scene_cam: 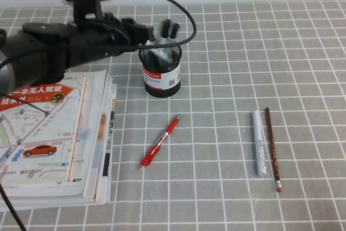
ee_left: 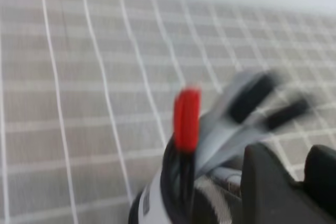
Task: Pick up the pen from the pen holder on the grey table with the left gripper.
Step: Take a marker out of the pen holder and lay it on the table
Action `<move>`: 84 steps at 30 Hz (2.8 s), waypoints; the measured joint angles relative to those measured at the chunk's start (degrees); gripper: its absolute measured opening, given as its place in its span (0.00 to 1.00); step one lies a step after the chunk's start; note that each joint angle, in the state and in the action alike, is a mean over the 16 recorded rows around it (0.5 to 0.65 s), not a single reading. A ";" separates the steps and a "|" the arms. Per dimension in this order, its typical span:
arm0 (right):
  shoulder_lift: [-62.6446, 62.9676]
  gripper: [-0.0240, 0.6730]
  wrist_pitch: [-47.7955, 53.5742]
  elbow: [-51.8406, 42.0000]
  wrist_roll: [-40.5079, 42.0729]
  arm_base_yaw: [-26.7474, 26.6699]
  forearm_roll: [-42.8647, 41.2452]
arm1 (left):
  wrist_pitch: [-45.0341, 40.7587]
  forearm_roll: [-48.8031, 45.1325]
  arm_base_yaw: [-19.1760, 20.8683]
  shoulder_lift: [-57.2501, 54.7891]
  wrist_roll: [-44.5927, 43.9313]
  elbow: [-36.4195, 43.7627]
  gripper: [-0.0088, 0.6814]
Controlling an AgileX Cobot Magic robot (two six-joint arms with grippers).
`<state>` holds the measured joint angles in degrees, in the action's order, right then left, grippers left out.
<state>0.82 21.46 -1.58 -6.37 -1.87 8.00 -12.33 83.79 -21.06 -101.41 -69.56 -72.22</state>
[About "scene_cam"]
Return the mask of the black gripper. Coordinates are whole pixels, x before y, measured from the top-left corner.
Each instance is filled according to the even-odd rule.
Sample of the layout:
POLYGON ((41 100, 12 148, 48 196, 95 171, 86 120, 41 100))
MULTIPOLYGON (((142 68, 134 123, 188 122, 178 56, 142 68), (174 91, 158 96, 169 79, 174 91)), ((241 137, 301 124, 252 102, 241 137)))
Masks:
MULTIPOLYGON (((87 18, 81 24, 69 22, 67 27, 68 66, 136 51, 147 41, 155 39, 153 27, 139 24, 132 18, 118 19, 109 12, 102 19, 87 18)), ((161 22, 160 37, 175 39, 179 28, 178 23, 172 24, 170 19, 165 19, 161 22)))

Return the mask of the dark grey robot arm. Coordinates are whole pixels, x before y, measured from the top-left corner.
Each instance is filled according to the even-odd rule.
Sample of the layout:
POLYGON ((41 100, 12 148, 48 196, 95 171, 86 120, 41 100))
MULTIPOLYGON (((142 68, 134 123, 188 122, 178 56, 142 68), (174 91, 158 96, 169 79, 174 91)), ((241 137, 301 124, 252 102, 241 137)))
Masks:
POLYGON ((154 39, 153 27, 110 13, 68 24, 25 23, 10 37, 2 30, 1 94, 27 85, 57 83, 67 69, 151 49, 147 42, 154 39))

